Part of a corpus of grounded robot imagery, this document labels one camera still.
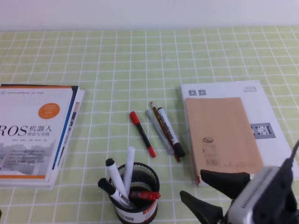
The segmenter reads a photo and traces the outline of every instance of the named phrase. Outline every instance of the book cover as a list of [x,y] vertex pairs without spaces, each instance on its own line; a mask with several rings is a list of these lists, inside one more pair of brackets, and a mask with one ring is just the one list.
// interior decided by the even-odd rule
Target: book cover
[[241,98],[186,99],[196,170],[254,174],[263,161]]
[[70,86],[0,87],[0,178],[47,179],[72,95]]
[[[263,164],[281,166],[291,155],[290,145],[258,80],[182,84],[181,92],[184,106],[187,98],[241,98]],[[185,119],[189,129],[186,106]],[[299,179],[299,167],[295,161],[292,170],[294,178]]]

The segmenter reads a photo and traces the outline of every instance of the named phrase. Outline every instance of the black mesh pen holder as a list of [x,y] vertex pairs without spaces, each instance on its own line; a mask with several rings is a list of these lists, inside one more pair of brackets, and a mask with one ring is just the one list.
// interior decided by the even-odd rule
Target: black mesh pen holder
[[[121,178],[125,172],[125,164],[118,167]],[[160,190],[160,182],[155,171],[140,162],[134,162],[132,181],[130,190],[136,191],[157,191]],[[138,198],[132,198],[131,202],[137,207],[136,209],[127,209],[120,205],[116,200],[109,196],[111,202],[116,207],[116,214],[123,224],[149,224],[155,218],[158,211],[157,200],[147,201]]]

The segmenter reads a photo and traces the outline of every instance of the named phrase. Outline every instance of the white wall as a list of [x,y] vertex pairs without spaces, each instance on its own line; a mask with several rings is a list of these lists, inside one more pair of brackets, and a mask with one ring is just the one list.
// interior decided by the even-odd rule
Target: white wall
[[299,25],[298,0],[0,0],[0,30]]

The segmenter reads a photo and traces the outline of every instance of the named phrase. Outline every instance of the whiteboard marker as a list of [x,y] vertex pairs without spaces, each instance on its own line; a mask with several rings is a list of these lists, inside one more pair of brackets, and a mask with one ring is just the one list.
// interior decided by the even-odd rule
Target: whiteboard marker
[[130,186],[132,180],[133,166],[134,166],[135,148],[129,146],[127,154],[127,163],[125,166],[125,174],[123,176],[123,185],[125,186],[127,195],[130,193]]
[[106,160],[106,167],[109,171],[109,174],[111,176],[112,179],[112,183],[114,184],[114,186],[116,187],[116,189],[119,190],[119,192],[121,192],[121,194],[123,194],[125,197],[128,197],[127,195],[127,191],[125,189],[125,186],[123,185],[122,179],[121,179],[121,175],[117,169],[117,166],[114,162],[113,159],[107,159]]
[[178,155],[178,157],[184,157],[185,152],[184,152],[181,144],[179,143],[179,141],[173,131],[173,128],[171,127],[171,124],[166,116],[164,109],[162,107],[159,107],[158,112],[160,114],[163,125],[165,126],[166,131],[169,134],[169,137],[174,145],[173,149],[174,149],[175,153]]
[[106,191],[114,200],[127,209],[135,209],[136,207],[129,201],[127,197],[121,194],[118,189],[112,186],[106,178],[101,178],[98,187]]

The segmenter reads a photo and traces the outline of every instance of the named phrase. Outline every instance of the green grid tablecloth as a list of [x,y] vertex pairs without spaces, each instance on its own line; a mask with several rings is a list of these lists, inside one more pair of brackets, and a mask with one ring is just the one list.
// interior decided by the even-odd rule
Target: green grid tablecloth
[[[0,189],[0,223],[119,223],[97,181],[107,176],[106,158],[125,163],[127,146],[135,146],[135,161],[160,178],[155,224],[198,223],[180,190],[227,209],[227,197],[196,186],[189,153],[182,163],[166,154],[144,111],[152,100],[165,108],[188,151],[180,85],[258,79],[293,145],[299,138],[298,71],[299,27],[0,33],[0,83],[79,84],[86,90],[54,189]],[[129,121],[132,110],[154,159]]]

